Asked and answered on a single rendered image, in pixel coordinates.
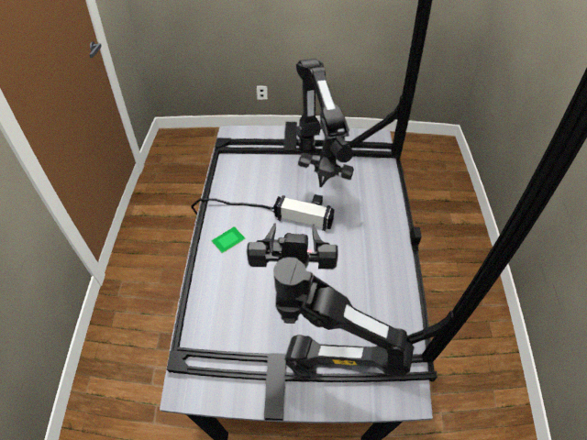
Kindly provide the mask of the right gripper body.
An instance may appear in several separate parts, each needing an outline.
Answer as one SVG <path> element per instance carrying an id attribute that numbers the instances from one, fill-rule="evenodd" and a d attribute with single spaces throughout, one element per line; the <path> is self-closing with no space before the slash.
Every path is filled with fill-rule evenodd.
<path id="1" fill-rule="evenodd" d="M 327 157 L 330 157 L 330 158 L 333 158 L 333 156 L 334 156 L 334 154 L 331 152 L 331 150 L 328 150 L 328 149 L 326 149 L 324 147 L 322 147 L 322 151 L 321 151 L 320 157 L 323 155 L 323 153 L 326 153 L 327 154 Z M 318 166 L 319 160 L 312 159 L 312 157 L 313 157 L 313 155 L 311 155 L 311 154 L 302 153 L 301 156 L 300 156 L 300 158 L 299 158 L 299 161 L 298 161 L 298 166 L 307 168 L 307 167 L 309 167 L 310 164 L 312 164 L 312 165 L 315 165 L 315 170 L 318 171 L 318 169 L 319 169 L 319 166 Z M 310 163 L 310 161 L 311 161 L 311 163 Z M 341 177 L 342 178 L 347 179 L 347 180 L 351 180 L 352 179 L 352 175 L 353 175 L 353 171 L 354 171 L 353 166 L 350 166 L 350 165 L 347 165 L 347 164 L 343 164 L 343 168 L 341 167 L 339 172 L 341 172 Z"/>

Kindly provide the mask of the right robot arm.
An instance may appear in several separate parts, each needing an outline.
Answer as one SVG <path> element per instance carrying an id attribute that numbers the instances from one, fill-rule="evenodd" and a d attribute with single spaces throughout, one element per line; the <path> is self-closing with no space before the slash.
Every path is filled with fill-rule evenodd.
<path id="1" fill-rule="evenodd" d="M 345 140 L 349 136 L 349 125 L 333 100 L 323 62 L 316 58 L 300 60 L 296 63 L 296 70 L 303 80 L 303 115 L 295 128 L 300 139 L 299 150 L 316 150 L 315 136 L 320 135 L 322 127 L 325 135 L 323 147 L 335 156 L 330 158 L 323 153 L 318 162 L 318 175 L 331 178 L 332 175 L 339 175 L 341 165 L 337 164 L 337 159 L 347 162 L 353 157 L 354 151 Z M 321 106 L 320 122 L 316 118 L 316 95 Z M 342 128 L 344 130 L 338 131 Z"/>

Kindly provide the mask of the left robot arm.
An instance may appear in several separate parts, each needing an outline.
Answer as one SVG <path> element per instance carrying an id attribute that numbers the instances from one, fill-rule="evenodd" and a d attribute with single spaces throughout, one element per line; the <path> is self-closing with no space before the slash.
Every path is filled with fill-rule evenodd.
<path id="1" fill-rule="evenodd" d="M 414 346 L 406 331 L 354 308 L 347 296 L 307 271 L 307 250 L 306 234 L 273 240 L 272 256 L 281 257 L 273 269 L 275 307 L 283 322 L 294 324 L 301 314 L 316 327 L 342 329 L 376 346 L 324 345 L 309 335 L 294 335 L 284 358 L 293 377 L 316 378 L 319 363 L 376 367 L 395 377 L 410 372 Z"/>

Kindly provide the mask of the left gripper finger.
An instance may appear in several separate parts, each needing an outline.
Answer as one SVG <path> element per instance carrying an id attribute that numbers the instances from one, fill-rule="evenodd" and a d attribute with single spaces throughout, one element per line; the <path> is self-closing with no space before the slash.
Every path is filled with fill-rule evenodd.
<path id="1" fill-rule="evenodd" d="M 273 240 L 275 238 L 275 233 L 276 233 L 276 223 L 273 224 L 270 232 L 268 233 L 268 235 L 264 239 L 257 240 L 256 242 L 262 242 L 265 246 L 268 246 L 270 252 L 272 252 L 272 245 L 273 245 Z"/>
<path id="2" fill-rule="evenodd" d="M 323 244 L 330 245 L 328 242 L 324 242 L 321 237 L 319 236 L 316 226 L 313 224 L 312 228 L 312 235 L 313 235 L 313 243 L 314 243 L 314 252 L 317 252 L 317 246 L 322 246 Z"/>

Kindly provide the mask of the green flat rectangular pad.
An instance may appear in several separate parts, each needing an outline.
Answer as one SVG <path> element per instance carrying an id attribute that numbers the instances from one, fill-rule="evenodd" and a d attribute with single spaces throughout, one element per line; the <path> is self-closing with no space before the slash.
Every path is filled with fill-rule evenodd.
<path id="1" fill-rule="evenodd" d="M 211 240 L 218 250 L 223 254 L 227 250 L 231 249 L 241 241 L 246 239 L 234 226 L 225 233 L 217 236 Z"/>

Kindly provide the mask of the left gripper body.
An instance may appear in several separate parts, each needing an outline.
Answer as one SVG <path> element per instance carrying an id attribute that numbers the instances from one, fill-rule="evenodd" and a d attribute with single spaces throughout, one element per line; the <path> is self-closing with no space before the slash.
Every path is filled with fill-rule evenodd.
<path id="1" fill-rule="evenodd" d="M 247 258 L 251 267 L 267 268 L 267 263 L 278 262 L 279 258 L 271 255 L 269 247 L 262 242 L 249 242 L 247 244 Z M 309 262 L 318 262 L 319 270 L 334 270 L 338 264 L 338 246 L 317 246 L 317 252 L 310 252 Z"/>

